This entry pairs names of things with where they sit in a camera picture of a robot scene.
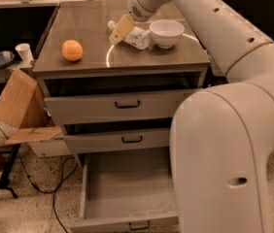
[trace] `white cup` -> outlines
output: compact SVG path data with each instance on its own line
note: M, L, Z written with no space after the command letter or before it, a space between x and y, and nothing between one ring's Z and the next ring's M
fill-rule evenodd
M30 61L33 60L29 44L21 43L15 47L15 50L18 52L23 62L30 63Z

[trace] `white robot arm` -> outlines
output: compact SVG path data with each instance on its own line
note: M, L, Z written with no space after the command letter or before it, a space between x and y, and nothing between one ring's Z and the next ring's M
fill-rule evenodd
M146 21L173 2L229 84L191 95L171 127L182 233L272 233L266 164L274 150L274 42L221 0L129 0Z

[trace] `speckled floor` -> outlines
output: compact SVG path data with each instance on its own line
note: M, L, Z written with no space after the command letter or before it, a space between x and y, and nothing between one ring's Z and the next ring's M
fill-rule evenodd
M0 124L8 134L14 131L4 124ZM19 155L30 175L32 182L43 190L52 190L60 181L61 165L68 156L38 158L27 146L23 146ZM66 162L64 175L75 166L74 159ZM270 204L274 225L274 153L268 162L268 179ZM7 190L0 190L0 233L59 233L64 232L55 218L52 209L52 195L36 191L28 179L21 165L19 157L10 174L10 187L18 195L14 199ZM77 168L75 173L63 183L56 193L55 207L63 225L71 232L69 225L78 220L80 209L80 196L82 190L82 170ZM157 227L151 231L155 233L176 233L178 226Z

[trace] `black handle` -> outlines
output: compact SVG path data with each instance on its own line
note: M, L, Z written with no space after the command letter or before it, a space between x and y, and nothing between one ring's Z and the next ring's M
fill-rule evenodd
M149 229L150 228L150 221L148 220L148 225L145 227L139 227L139 228L133 228L131 226L131 222L129 222L129 230L131 231L136 231L136 230L145 230L145 229Z
M136 140L125 140L124 137L121 138L121 141L124 144L134 144L134 143L140 143L141 141L143 141L143 136L139 136L138 139Z
M140 103L140 100L137 100L136 101L136 104L129 104L129 105L121 105L119 102L115 102L115 106L118 108L118 109L130 109L130 108L138 108L139 106L141 105Z

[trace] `bottle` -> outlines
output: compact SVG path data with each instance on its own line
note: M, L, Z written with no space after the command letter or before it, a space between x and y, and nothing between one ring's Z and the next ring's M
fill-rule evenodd
M110 20L108 22L108 27L111 30L114 30L117 27L117 24ZM151 42L150 31L135 26L134 29L128 35L126 35L123 40L138 50L145 50Z

